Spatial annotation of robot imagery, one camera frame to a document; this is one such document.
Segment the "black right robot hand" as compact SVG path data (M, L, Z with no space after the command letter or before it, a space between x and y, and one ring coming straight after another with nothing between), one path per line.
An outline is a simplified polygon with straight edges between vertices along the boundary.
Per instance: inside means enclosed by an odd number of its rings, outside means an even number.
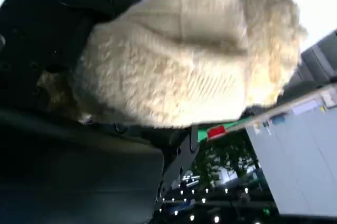
M1 0L1 223L160 223L195 159L197 126L83 125L49 113L94 24L140 0Z

